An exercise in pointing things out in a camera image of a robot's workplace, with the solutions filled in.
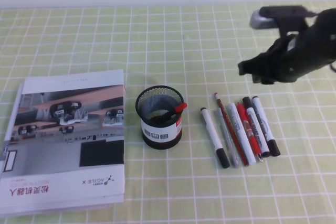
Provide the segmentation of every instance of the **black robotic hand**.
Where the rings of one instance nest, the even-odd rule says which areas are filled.
[[[302,6],[262,7],[250,24],[256,29],[279,28],[280,38],[257,57],[238,64],[239,75],[252,74],[254,83],[295,82],[299,77],[336,60],[336,9],[318,14],[308,27],[305,18],[315,16]]]

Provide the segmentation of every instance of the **magazine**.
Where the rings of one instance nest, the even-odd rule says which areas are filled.
[[[0,217],[123,202],[123,71],[27,78],[0,153]]]

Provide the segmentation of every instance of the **marker body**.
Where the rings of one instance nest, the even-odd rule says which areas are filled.
[[[223,168],[229,168],[230,167],[229,160],[227,159],[223,146],[217,135],[214,123],[212,122],[212,119],[210,117],[209,110],[207,110],[206,108],[201,108],[201,114],[205,121],[206,130],[208,131],[209,136],[214,144],[214,148],[220,161],[220,164],[222,165]]]
[[[235,146],[236,146],[236,148],[237,148],[237,151],[238,151],[238,153],[239,153],[239,155],[240,155],[241,161],[243,162],[244,166],[248,166],[248,162],[247,162],[246,156],[245,156],[245,154],[244,154],[244,151],[243,151],[243,149],[241,148],[241,145],[240,145],[240,142],[238,141],[238,138],[237,138],[237,135],[236,135],[236,133],[235,133],[235,130],[233,129],[233,127],[232,127],[232,125],[231,125],[231,123],[230,123],[230,119],[229,119],[229,117],[227,116],[227,113],[226,113],[226,111],[225,111],[225,108],[224,108],[224,106],[223,106],[223,104],[222,104],[221,99],[219,98],[218,93],[215,93],[215,98],[216,98],[216,100],[217,100],[217,104],[218,104],[218,106],[220,107],[220,109],[221,109],[221,111],[222,111],[222,115],[223,115],[223,117],[224,117],[224,121],[225,121],[225,123],[226,123],[226,126],[227,126],[228,129],[229,129],[229,133],[230,133],[231,138],[233,139],[233,142],[234,142],[234,144],[235,144]]]
[[[240,144],[245,152],[245,156],[247,158],[248,164],[249,165],[254,165],[256,164],[256,159],[254,157],[254,154],[252,152],[250,143],[248,141],[248,138],[246,136],[243,124],[239,118],[238,111],[236,109],[236,105],[232,102],[228,106],[228,110],[230,113],[230,117],[232,119],[233,126],[236,129],[236,133],[238,136],[238,139],[240,141]]]
[[[253,109],[251,99],[249,97],[244,97],[243,103],[246,108],[248,122],[253,130],[254,136],[257,139],[257,142],[263,154],[262,156],[268,157],[270,155],[270,151],[267,146],[263,131],[261,130],[261,127],[259,125],[256,112]]]
[[[258,145],[257,139],[253,134],[253,130],[251,129],[251,126],[248,122],[247,113],[246,113],[246,110],[245,110],[244,106],[241,105],[240,103],[238,103],[237,104],[237,111],[238,111],[239,117],[241,119],[241,122],[243,123],[243,126],[244,126],[244,129],[245,129],[247,138],[250,142],[252,151],[253,151],[254,155],[258,156],[259,160],[262,162],[263,157],[261,155],[261,150],[260,150],[260,147]]]
[[[239,162],[238,162],[237,153],[236,153],[236,150],[233,147],[233,141],[232,141],[232,138],[230,136],[229,130],[228,130],[226,124],[225,124],[224,117],[223,117],[223,114],[222,114],[222,110],[220,108],[218,108],[217,112],[218,112],[218,118],[219,118],[219,121],[220,121],[220,124],[221,124],[220,126],[221,126],[222,131],[223,131],[224,139],[225,139],[226,144],[227,144],[227,146],[229,148],[229,151],[231,153],[231,163],[233,164],[233,166],[235,168],[238,168],[239,167]]]
[[[261,105],[259,97],[253,97],[252,102],[261,130],[267,140],[267,146],[269,148],[269,151],[271,152],[272,156],[274,157],[279,156],[280,150],[277,146],[277,143],[275,142],[274,136],[272,135],[272,131],[269,127],[268,120],[264,112],[264,109],[262,108],[263,106]]]

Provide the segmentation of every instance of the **red pen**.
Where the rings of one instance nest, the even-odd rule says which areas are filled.
[[[216,98],[216,100],[217,100],[217,104],[218,104],[218,106],[220,107],[220,109],[221,109],[221,111],[222,111],[224,121],[225,121],[225,123],[226,123],[226,126],[227,126],[228,129],[229,129],[230,135],[231,135],[231,137],[232,137],[232,139],[233,139],[233,142],[234,142],[234,144],[235,144],[235,146],[236,146],[236,148],[237,148],[237,150],[238,150],[238,153],[239,153],[239,155],[240,155],[240,157],[241,157],[241,160],[243,161],[244,166],[248,166],[247,159],[246,159],[246,157],[245,157],[245,155],[244,155],[244,152],[243,152],[243,150],[242,150],[242,148],[241,148],[241,146],[240,146],[240,143],[238,142],[236,133],[235,133],[234,129],[232,128],[232,125],[231,125],[231,123],[230,123],[229,117],[228,117],[227,114],[226,114],[226,111],[225,111],[225,109],[224,109],[224,106],[223,106],[223,104],[222,104],[221,99],[219,98],[218,93],[215,93],[215,98]]]
[[[240,116],[241,122],[243,123],[244,129],[246,131],[246,134],[247,134],[248,140],[250,142],[251,148],[253,150],[253,153],[254,153],[254,155],[258,156],[259,160],[262,162],[263,157],[262,157],[262,154],[261,154],[261,149],[259,147],[259,144],[257,142],[256,137],[253,134],[253,131],[250,127],[250,124],[248,123],[248,119],[247,119],[247,116],[246,116],[246,114],[247,114],[246,110],[245,110],[244,106],[241,105],[239,102],[237,104],[237,111],[238,111],[238,114]]]

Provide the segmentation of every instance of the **table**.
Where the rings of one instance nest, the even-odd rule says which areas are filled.
[[[336,2],[291,2],[313,11]],[[336,74],[328,67],[293,84],[262,86],[237,64],[266,50],[276,30],[253,31],[268,4],[0,10],[0,131],[26,76],[124,69],[125,202],[0,223],[336,223]],[[167,84],[188,103],[172,149],[147,147],[135,100]],[[199,109],[258,95],[281,156],[221,169]]]

